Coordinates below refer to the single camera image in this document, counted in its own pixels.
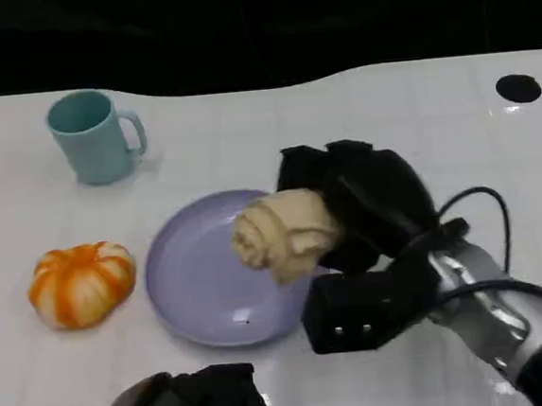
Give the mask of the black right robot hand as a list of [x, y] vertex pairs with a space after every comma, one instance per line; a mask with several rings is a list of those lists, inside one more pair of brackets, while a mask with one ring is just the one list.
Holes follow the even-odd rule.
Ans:
[[321, 267], [361, 274], [439, 224], [427, 187], [393, 150], [344, 139], [323, 150], [301, 145], [281, 154], [276, 189], [319, 193], [341, 225], [341, 240], [319, 260]]

